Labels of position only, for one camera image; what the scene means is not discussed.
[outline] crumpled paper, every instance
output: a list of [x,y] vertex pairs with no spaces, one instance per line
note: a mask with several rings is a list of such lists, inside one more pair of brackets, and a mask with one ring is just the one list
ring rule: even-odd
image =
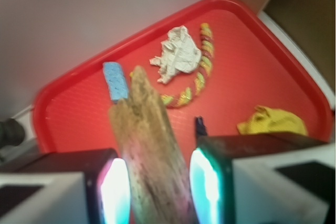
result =
[[160,67],[158,82],[167,84],[178,73],[191,73],[197,68],[202,54],[185,26],[171,29],[168,40],[161,42],[161,45],[161,56],[150,59],[151,65]]

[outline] driftwood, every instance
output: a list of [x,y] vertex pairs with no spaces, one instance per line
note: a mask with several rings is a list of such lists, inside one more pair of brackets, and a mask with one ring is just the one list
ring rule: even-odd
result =
[[198,223],[188,169],[161,97],[143,68],[109,117],[130,176],[136,223]]

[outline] led light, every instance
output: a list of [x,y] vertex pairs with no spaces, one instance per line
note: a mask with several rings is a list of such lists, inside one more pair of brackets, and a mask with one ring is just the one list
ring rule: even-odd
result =
[[130,181],[126,163],[115,158],[100,187],[106,224],[128,224],[131,209]]
[[190,183],[199,222],[219,223],[218,175],[199,148],[191,156]]

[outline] red tray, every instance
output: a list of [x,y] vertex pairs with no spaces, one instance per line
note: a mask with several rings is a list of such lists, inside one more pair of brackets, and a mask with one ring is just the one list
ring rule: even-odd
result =
[[180,74],[164,86],[149,59],[161,55],[160,42],[185,25],[198,46],[199,28],[209,23],[215,46],[214,69],[200,97],[168,114],[189,163],[195,149],[194,117],[203,116],[210,135],[236,135],[256,105],[281,108],[302,118],[309,135],[327,142],[332,115],[326,98],[300,63],[246,6],[236,0],[202,0],[100,53],[46,86],[38,95],[34,127],[43,152],[114,147],[108,119],[112,106],[102,72],[119,62],[128,77],[143,66],[161,93],[178,93],[195,74]]

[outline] yellow rag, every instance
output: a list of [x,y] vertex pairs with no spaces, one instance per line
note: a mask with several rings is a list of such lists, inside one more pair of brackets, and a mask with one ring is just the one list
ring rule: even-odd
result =
[[292,132],[308,135],[304,121],[291,112],[256,106],[256,111],[247,122],[237,125],[241,135],[270,132]]

